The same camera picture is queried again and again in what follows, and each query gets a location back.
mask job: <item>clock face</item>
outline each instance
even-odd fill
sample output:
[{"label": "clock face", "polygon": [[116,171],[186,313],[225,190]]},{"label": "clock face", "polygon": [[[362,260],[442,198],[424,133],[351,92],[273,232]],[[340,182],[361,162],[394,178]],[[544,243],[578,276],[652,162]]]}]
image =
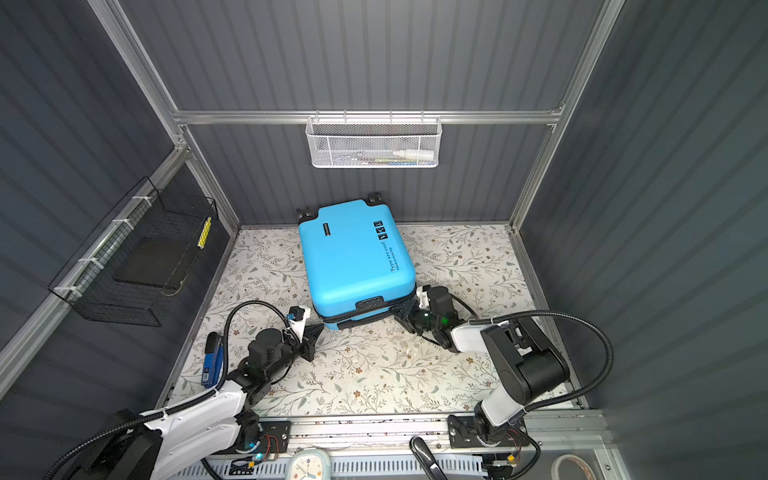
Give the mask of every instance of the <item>clock face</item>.
[{"label": "clock face", "polygon": [[289,479],[291,480],[321,480],[325,473],[323,459],[319,455],[308,453],[296,458],[291,465]]}]

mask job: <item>leaf pattern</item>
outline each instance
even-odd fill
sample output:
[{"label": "leaf pattern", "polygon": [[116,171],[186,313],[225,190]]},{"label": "leaf pattern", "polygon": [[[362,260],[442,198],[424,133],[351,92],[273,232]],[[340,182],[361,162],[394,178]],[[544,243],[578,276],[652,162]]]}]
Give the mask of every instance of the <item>leaf pattern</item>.
[{"label": "leaf pattern", "polygon": [[[444,285],[481,317],[529,310],[533,302],[501,225],[400,227],[420,285]],[[221,331],[240,299],[258,298],[283,312],[311,305],[296,228],[242,230],[170,402],[203,391],[206,336]],[[468,314],[457,305],[462,317]],[[230,365],[248,342],[282,323],[268,309],[243,308],[230,331]],[[256,406],[261,416],[468,411],[498,385],[485,354],[453,354],[408,334],[392,318],[353,329],[325,330],[315,360],[293,368]],[[542,398],[566,393],[563,385]],[[574,408],[566,402],[551,408]]]}]

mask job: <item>suitcase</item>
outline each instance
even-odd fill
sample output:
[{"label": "suitcase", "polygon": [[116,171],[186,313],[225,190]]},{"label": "suitcase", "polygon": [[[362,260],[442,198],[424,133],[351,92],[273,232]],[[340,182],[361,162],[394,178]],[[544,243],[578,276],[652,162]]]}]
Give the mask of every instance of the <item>suitcase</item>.
[{"label": "suitcase", "polygon": [[413,262],[378,194],[298,211],[312,303],[328,328],[382,319],[415,295]]}]

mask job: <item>white wire basket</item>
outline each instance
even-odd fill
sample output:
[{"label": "white wire basket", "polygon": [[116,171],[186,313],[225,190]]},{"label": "white wire basket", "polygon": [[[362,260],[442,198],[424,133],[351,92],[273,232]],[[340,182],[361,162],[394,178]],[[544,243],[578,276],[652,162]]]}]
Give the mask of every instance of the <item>white wire basket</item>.
[{"label": "white wire basket", "polygon": [[414,123],[326,123],[310,118],[306,139],[318,168],[437,167],[442,125]]}]

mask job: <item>corrugated metal wall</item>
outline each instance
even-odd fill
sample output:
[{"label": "corrugated metal wall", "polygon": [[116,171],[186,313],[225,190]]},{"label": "corrugated metal wall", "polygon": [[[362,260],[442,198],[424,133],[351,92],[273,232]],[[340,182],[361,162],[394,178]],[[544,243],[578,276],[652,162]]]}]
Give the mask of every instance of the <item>corrugated metal wall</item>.
[{"label": "corrugated metal wall", "polygon": [[[173,144],[85,0],[0,1],[0,343]],[[200,192],[183,167],[171,189]],[[0,401],[0,477],[40,478],[112,413],[154,406],[229,237],[218,224],[159,329],[68,315]]]},{"label": "corrugated metal wall", "polygon": [[173,144],[85,1],[0,2],[0,345]]},{"label": "corrugated metal wall", "polygon": [[[201,194],[186,167],[167,189]],[[215,222],[160,328],[65,317],[0,401],[0,478],[40,478],[111,414],[154,407],[229,239]]]},{"label": "corrugated metal wall", "polygon": [[[765,478],[768,3],[624,7],[522,236],[636,480]],[[580,378],[601,350],[564,328]]]},{"label": "corrugated metal wall", "polygon": [[311,166],[304,127],[190,127],[243,223],[295,223],[296,208],[380,191],[398,221],[509,220],[544,125],[447,125],[440,165],[419,169]]},{"label": "corrugated metal wall", "polygon": [[[589,0],[125,2],[182,110],[548,110]],[[190,126],[246,224],[381,190],[398,221],[508,220],[546,127],[446,127],[435,170],[320,170],[300,127]]]},{"label": "corrugated metal wall", "polygon": [[125,2],[186,110],[555,108],[598,1]]}]

